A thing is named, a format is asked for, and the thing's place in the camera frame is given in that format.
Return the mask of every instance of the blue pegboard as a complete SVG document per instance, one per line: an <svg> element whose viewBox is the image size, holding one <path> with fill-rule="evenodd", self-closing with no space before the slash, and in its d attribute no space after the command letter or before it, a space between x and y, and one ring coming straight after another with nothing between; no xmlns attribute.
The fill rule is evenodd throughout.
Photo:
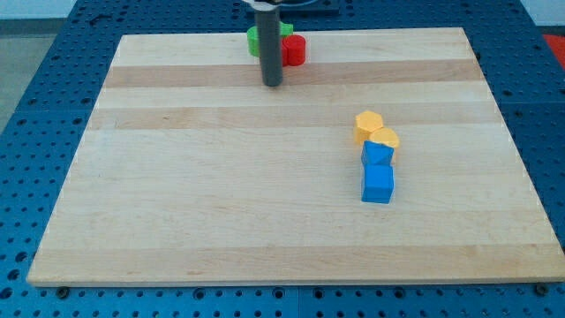
<svg viewBox="0 0 565 318"><path fill-rule="evenodd" d="M282 16L297 30L463 27L565 245L564 74L517 0L341 0L338 14ZM120 37L251 24L237 0L77 1L0 137L0 317L565 317L565 284L73 288L66 298L27 284Z"/></svg>

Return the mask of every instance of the wooden cutting board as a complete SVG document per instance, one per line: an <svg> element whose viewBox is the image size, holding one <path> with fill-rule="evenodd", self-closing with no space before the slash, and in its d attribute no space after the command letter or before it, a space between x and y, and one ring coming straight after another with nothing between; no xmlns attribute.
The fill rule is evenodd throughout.
<svg viewBox="0 0 565 318"><path fill-rule="evenodd" d="M460 28L303 32L261 85L244 34L122 38L28 281L557 281L565 257ZM360 201L353 121L402 145Z"/></svg>

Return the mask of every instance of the yellow block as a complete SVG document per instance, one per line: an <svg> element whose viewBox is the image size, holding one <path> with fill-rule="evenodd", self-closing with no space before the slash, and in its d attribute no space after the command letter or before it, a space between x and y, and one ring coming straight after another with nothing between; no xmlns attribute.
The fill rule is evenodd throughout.
<svg viewBox="0 0 565 318"><path fill-rule="evenodd" d="M355 116L355 141L362 145L369 139L372 132L381 129L383 126L382 116L370 110L366 110Z"/></svg>
<svg viewBox="0 0 565 318"><path fill-rule="evenodd" d="M369 135L369 140L392 147L395 150L400 146L400 139L398 139L396 132L387 127L372 132L371 135Z"/></svg>

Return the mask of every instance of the blue block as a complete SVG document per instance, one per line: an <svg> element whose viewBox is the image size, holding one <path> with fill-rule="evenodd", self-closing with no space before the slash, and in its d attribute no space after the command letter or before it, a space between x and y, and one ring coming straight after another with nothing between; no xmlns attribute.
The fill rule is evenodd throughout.
<svg viewBox="0 0 565 318"><path fill-rule="evenodd" d="M366 140L363 144L363 165L390 165L395 150L389 146Z"/></svg>
<svg viewBox="0 0 565 318"><path fill-rule="evenodd" d="M364 165L361 186L363 188L361 201L389 203L395 189L395 176L392 167Z"/></svg>

